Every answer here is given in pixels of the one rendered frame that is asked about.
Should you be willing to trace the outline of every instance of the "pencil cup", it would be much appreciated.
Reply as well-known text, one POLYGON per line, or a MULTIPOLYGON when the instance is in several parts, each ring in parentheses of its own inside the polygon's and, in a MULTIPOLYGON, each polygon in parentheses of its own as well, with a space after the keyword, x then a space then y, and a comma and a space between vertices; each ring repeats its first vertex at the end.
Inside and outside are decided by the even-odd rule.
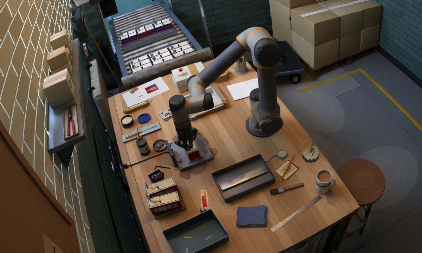
POLYGON ((333 178, 333 174, 331 174, 328 170, 321 170, 317 173, 316 177, 316 185, 315 189, 318 194, 325 194, 330 190, 330 187, 336 185, 336 179, 333 178))

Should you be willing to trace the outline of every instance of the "pliers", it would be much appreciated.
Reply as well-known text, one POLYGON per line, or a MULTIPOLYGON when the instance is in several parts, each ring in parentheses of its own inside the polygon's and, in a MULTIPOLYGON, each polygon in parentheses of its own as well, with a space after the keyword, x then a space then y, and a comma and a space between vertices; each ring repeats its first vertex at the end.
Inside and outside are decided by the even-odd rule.
POLYGON ((72 122, 72 134, 75 134, 75 123, 72 118, 72 109, 69 107, 69 114, 67 115, 69 121, 67 122, 67 136, 70 136, 70 123, 72 122))

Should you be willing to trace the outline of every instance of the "blue stripe on mug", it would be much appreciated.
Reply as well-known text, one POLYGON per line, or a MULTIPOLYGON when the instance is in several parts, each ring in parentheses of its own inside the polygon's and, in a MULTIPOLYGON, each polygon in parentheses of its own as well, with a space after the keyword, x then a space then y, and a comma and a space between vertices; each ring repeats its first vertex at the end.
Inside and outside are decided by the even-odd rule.
POLYGON ((320 186, 320 187, 322 187, 322 188, 325 188, 325 187, 328 187, 328 186, 330 186, 330 184, 329 185, 327 185, 327 186, 321 186, 319 183, 317 183, 317 179, 316 179, 316 184, 318 185, 318 186, 320 186))

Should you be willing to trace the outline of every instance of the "white box with red logo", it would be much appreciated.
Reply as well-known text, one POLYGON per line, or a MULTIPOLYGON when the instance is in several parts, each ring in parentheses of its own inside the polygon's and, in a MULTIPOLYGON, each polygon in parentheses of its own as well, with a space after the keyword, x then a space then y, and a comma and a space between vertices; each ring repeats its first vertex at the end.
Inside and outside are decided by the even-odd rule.
POLYGON ((203 63, 197 62, 172 70, 172 81, 179 92, 187 91, 187 79, 198 75, 204 69, 203 63))

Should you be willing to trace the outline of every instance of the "blue cloth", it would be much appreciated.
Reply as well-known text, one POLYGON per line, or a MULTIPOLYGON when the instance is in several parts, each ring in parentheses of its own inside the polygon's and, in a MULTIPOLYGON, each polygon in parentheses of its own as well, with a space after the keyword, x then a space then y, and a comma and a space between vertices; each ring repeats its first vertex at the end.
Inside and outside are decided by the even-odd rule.
POLYGON ((239 207, 236 227, 267 226, 267 207, 239 207))

